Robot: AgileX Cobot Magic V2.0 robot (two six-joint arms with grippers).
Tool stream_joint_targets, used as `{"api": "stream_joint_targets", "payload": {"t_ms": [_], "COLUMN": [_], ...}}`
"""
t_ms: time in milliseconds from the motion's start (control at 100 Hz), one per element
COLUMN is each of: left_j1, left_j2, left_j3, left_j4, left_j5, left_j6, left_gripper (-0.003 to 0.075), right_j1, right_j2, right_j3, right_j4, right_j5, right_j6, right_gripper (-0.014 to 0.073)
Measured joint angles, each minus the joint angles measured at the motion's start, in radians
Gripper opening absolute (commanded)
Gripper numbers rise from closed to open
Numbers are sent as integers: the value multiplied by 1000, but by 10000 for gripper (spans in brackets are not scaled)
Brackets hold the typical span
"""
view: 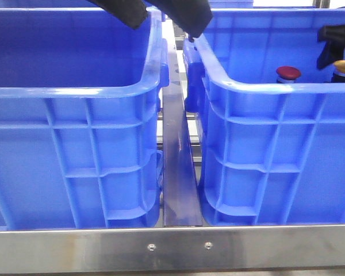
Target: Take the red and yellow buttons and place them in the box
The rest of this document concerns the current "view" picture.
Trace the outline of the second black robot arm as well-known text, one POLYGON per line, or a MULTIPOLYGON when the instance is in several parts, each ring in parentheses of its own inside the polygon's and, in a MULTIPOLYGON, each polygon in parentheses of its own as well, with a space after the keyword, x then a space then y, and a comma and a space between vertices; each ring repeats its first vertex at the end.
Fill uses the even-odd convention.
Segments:
MULTIPOLYGON (((175 23, 191 37, 198 38, 206 29, 213 13, 209 1, 149 1, 166 13, 175 23)), ((345 50, 345 24, 324 25, 317 33, 317 41, 325 46, 317 58, 317 69, 342 60, 345 50)))

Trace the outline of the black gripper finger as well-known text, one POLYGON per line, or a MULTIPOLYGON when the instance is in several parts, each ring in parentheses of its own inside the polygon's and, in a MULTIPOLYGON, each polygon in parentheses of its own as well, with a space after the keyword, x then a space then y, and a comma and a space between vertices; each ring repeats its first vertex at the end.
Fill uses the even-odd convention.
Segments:
POLYGON ((326 43, 321 54, 317 58, 317 69, 325 69, 330 64, 344 59, 345 46, 339 43, 326 43))
POLYGON ((345 24, 324 25, 318 30, 317 40, 334 42, 345 47, 345 24))

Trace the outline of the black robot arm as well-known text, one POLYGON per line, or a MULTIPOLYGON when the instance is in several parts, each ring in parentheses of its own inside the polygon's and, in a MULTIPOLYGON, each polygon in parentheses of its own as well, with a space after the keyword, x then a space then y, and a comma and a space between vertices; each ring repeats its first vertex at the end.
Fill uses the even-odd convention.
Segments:
POLYGON ((132 29, 138 29, 148 17, 146 5, 140 0, 92 0, 90 2, 132 29))

